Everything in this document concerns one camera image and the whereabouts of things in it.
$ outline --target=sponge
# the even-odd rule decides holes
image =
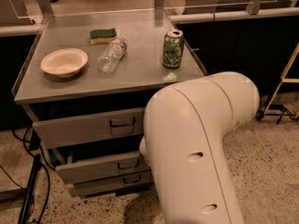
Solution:
[[[109,43],[116,38],[116,35],[115,28],[90,31],[92,45]]]

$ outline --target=gray countertop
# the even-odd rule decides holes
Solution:
[[[36,46],[32,60],[16,93],[17,104],[31,104],[80,98],[107,93],[159,88],[182,80],[202,77],[203,73],[185,47],[181,67],[162,65],[164,35],[172,28],[155,10],[97,13],[50,18]],[[97,71],[97,59],[107,44],[91,45],[90,31],[115,28],[125,36],[128,50],[112,75]],[[82,72],[71,78],[58,78],[40,69],[41,60],[57,49],[84,50],[89,61]]]

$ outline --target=plastic water bottle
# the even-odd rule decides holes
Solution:
[[[97,60],[98,71],[106,74],[113,73],[126,50],[127,40],[122,36],[116,37]]]

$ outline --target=white bowl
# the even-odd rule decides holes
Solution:
[[[87,54],[81,49],[59,49],[45,56],[40,68],[57,77],[73,77],[88,61]]]

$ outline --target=drawer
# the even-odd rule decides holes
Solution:
[[[56,167],[58,175],[65,183],[81,183],[95,179],[148,171],[149,169],[139,151],[77,162],[73,162],[70,157],[68,164]]]
[[[33,128],[46,148],[66,147],[143,133],[144,108],[50,119]]]
[[[149,183],[150,171],[146,171],[131,175],[122,175],[102,180],[95,180],[92,182],[74,184],[74,188],[78,195],[89,196],[101,192],[110,192]]]

